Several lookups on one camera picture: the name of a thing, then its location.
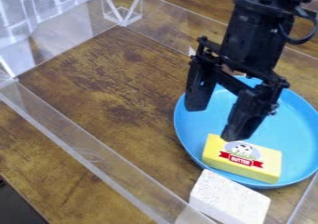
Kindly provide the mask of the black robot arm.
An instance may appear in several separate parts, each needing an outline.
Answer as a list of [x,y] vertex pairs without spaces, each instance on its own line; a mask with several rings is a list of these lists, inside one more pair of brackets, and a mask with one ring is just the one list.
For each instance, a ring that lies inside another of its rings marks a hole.
[[273,72],[285,44],[300,45],[318,33],[316,13],[300,7],[311,0],[233,0],[220,44],[201,36],[188,63],[185,109],[205,109],[215,86],[237,96],[220,137],[247,139],[289,87]]

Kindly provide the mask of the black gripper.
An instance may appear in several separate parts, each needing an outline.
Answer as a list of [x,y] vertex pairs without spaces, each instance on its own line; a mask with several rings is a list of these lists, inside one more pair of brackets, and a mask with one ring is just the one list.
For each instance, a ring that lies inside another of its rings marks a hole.
[[197,38],[196,54],[188,63],[185,79],[185,109],[203,111],[216,83],[224,83],[237,93],[245,86],[221,71],[221,65],[260,79],[265,86],[284,86],[287,82],[273,72],[293,18],[275,1],[235,0],[235,8],[221,43],[205,36]]

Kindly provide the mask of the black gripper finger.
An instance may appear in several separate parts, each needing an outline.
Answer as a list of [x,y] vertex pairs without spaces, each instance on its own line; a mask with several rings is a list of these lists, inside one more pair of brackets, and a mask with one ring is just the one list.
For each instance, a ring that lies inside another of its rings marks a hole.
[[273,115],[283,86],[259,85],[240,90],[220,133],[225,141],[243,140],[252,136],[267,115]]

